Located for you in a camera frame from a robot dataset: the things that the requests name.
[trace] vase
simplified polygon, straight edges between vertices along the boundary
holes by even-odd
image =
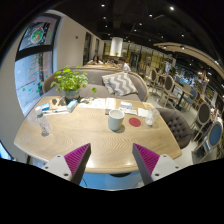
[[[79,89],[78,90],[64,90],[65,91],[65,99],[66,103],[70,103],[73,99],[79,99]]]

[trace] white mug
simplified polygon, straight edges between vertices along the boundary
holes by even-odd
[[[117,131],[121,128],[124,115],[124,112],[121,110],[111,110],[109,112],[108,126],[112,131]]]

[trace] coaster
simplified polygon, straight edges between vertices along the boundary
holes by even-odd
[[[129,123],[134,127],[139,127],[141,125],[141,121],[137,118],[130,118]]]

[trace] sofa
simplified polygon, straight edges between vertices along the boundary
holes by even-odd
[[[110,94],[107,90],[107,88],[104,85],[102,76],[104,75],[112,75],[119,72],[122,72],[123,70],[110,68],[106,66],[83,66],[81,68],[75,68],[71,67],[70,69],[74,71],[79,71],[80,74],[84,71],[87,72],[87,77],[89,84],[86,85],[86,88],[80,89],[80,97],[97,97],[97,98],[116,98],[116,99],[123,99],[123,100],[134,100],[134,101],[142,101],[145,102],[148,99],[149,91],[148,88],[144,82],[144,80],[136,73],[131,71],[125,71],[128,72],[129,77],[133,84],[135,85],[135,88],[138,90],[138,93],[132,93],[125,96],[115,96],[114,94]],[[56,76],[56,73],[53,73],[51,76],[49,76],[44,84],[43,84],[43,91],[44,96],[64,96],[65,93],[62,91],[59,93],[56,88],[57,86],[50,87],[51,83],[55,81],[54,77]],[[91,89],[95,87],[97,89],[96,93],[91,92]]]

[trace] green plant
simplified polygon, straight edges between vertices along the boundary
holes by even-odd
[[[81,87],[86,88],[86,84],[88,84],[88,78],[86,77],[87,73],[83,72],[82,74],[79,74],[77,71],[72,71],[68,68],[68,66],[65,66],[63,68],[63,71],[57,71],[55,79],[56,81],[53,81],[51,83],[51,87],[54,85],[57,85],[58,88],[56,89],[59,93],[61,93],[61,90],[69,91],[69,90],[75,90],[79,91]],[[92,88],[92,92],[96,93],[96,88]]]
[[[177,69],[175,67],[172,68],[172,74],[175,75],[177,72]]]

